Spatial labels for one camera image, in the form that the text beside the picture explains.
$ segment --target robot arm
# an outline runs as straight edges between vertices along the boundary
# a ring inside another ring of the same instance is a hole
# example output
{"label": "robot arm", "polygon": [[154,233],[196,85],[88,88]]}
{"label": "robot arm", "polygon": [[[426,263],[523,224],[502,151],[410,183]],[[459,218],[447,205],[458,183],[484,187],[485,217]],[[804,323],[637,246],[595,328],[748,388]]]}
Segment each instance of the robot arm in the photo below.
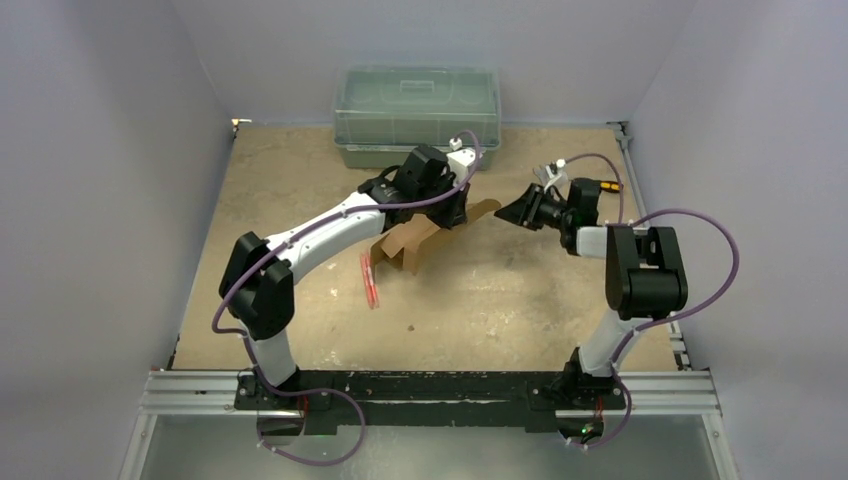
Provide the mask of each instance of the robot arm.
{"label": "robot arm", "polygon": [[312,220],[264,240],[253,232],[238,239],[218,290],[222,297],[260,258],[283,243],[288,245],[228,305],[247,330],[256,361],[272,385],[282,385],[297,372],[286,333],[294,317],[294,286],[338,252],[407,222],[416,213],[426,214],[443,228],[465,223],[468,187],[438,203],[406,206],[449,192],[467,176],[474,159],[473,149],[445,154],[419,146],[403,165],[367,180],[339,205]]}
{"label": "robot arm", "polygon": [[576,348],[566,364],[568,391],[613,385],[612,360],[620,362],[635,344],[622,342],[646,323],[666,318],[686,304],[688,286],[673,228],[597,226],[598,182],[575,179],[568,198],[555,189],[531,184],[515,202],[495,216],[530,230],[543,226],[560,231],[560,244],[571,255],[606,259],[606,299],[609,310],[589,341]]}

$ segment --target plastic storage container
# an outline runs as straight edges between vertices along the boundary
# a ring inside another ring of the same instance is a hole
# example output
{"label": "plastic storage container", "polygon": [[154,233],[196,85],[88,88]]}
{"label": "plastic storage container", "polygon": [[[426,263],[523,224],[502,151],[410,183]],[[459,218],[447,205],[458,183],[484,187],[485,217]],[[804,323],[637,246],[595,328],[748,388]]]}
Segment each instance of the plastic storage container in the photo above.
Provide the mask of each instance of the plastic storage container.
{"label": "plastic storage container", "polygon": [[422,143],[448,151],[451,136],[472,130],[485,169],[501,145],[497,74],[470,67],[351,68],[339,80],[333,128],[351,168],[401,164]]}

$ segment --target brown cardboard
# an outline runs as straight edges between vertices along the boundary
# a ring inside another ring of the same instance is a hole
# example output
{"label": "brown cardboard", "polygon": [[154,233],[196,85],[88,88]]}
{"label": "brown cardboard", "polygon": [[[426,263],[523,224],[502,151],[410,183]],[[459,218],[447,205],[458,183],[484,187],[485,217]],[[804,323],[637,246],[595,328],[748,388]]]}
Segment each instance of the brown cardboard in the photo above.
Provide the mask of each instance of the brown cardboard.
{"label": "brown cardboard", "polygon": [[394,227],[371,245],[371,264],[376,267],[378,263],[387,261],[395,268],[415,275],[423,261],[434,251],[486,213],[499,208],[500,202],[491,198],[471,204],[466,210],[468,221],[450,230],[439,228],[426,215],[415,215],[412,220]]}

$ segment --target white wall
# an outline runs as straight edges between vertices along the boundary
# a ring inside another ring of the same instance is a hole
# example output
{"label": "white wall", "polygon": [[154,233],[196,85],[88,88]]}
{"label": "white wall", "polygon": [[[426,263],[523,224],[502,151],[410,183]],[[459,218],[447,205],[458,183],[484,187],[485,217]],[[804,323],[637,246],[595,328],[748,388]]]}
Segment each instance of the white wall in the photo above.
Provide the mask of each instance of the white wall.
{"label": "white wall", "polygon": [[[631,125],[649,209],[709,212],[739,241],[737,284],[683,328],[745,479],[848,471],[846,24],[835,0],[701,0]],[[672,223],[703,298],[727,248]]]}
{"label": "white wall", "polygon": [[500,67],[511,121],[629,118],[695,0],[174,0],[233,117],[328,122],[350,62]]}
{"label": "white wall", "polygon": [[115,478],[232,126],[167,0],[0,2],[0,465]]}

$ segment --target wooden platform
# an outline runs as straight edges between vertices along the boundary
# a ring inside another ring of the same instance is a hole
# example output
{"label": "wooden platform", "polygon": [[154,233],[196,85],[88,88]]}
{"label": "wooden platform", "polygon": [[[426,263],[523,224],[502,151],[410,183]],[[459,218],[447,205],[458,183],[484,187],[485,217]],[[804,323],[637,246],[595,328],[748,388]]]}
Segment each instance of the wooden platform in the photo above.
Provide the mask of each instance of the wooden platform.
{"label": "wooden platform", "polygon": [[[532,167],[578,153],[609,156],[625,175],[610,130],[506,128],[491,170],[472,180],[469,201],[506,204],[535,181]],[[568,167],[571,177],[613,178],[600,160]],[[335,206],[375,171],[342,164],[329,128],[248,127],[239,132],[189,300],[175,368],[248,365],[241,342],[210,322],[233,243],[298,225]],[[625,187],[625,219],[637,218]],[[604,194],[601,220],[618,199]],[[604,264],[575,258],[558,232],[531,232],[491,215],[428,259],[417,276],[377,269],[381,306],[363,291],[362,242],[316,268],[297,286],[289,326],[303,368],[392,370],[557,370],[588,339],[606,309]],[[226,317],[223,325],[236,322]],[[676,370],[665,328],[642,337],[625,370]]]}

